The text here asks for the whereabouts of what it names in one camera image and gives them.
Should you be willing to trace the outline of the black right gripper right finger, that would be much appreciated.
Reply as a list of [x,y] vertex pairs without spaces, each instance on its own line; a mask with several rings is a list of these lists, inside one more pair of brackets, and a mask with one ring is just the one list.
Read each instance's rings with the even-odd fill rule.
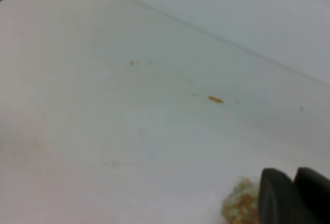
[[293,182],[307,208],[321,223],[329,223],[329,179],[311,168],[300,167]]

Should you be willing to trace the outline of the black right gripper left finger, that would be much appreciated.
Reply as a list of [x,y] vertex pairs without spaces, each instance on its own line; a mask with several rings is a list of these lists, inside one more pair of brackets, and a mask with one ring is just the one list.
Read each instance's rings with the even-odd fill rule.
[[261,173],[258,218],[262,224],[320,223],[302,201],[292,180],[274,168],[265,168]]

